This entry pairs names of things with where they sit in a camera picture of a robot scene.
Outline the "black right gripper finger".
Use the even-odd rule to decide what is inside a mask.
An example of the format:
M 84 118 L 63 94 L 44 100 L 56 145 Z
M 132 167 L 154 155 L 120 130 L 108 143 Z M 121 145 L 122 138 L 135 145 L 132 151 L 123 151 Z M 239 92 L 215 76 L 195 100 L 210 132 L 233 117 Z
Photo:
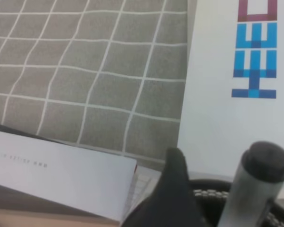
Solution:
M 190 194 L 185 157 L 169 148 L 159 181 L 151 195 L 122 223 L 123 227 L 205 227 L 196 199 Z

